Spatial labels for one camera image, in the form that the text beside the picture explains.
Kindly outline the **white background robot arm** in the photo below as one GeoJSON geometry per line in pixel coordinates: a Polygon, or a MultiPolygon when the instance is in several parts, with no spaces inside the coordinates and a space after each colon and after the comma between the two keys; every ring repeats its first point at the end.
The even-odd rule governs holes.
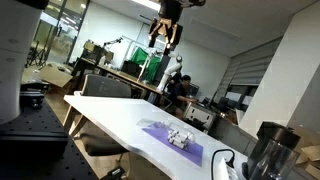
{"type": "Polygon", "coordinates": [[[158,17],[151,21],[149,28],[150,48],[154,47],[155,41],[159,35],[163,36],[166,44],[163,54],[168,56],[179,44],[183,27],[178,24],[184,8],[193,6],[204,6],[206,0],[157,0],[160,3],[158,17]]]}

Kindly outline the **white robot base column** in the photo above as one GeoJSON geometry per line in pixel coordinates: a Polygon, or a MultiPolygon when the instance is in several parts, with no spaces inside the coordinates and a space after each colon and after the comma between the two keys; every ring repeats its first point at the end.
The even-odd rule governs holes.
{"type": "Polygon", "coordinates": [[[49,0],[0,0],[0,123],[20,115],[23,69],[49,0]]]}

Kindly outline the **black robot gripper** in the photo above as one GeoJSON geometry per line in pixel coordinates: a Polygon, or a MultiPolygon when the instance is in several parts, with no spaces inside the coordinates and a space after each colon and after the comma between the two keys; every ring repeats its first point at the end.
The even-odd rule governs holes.
{"type": "Polygon", "coordinates": [[[204,6],[206,0],[157,0],[160,3],[158,18],[152,20],[148,47],[153,48],[158,35],[166,38],[164,54],[174,51],[179,44],[183,27],[178,24],[185,8],[204,6]]]}

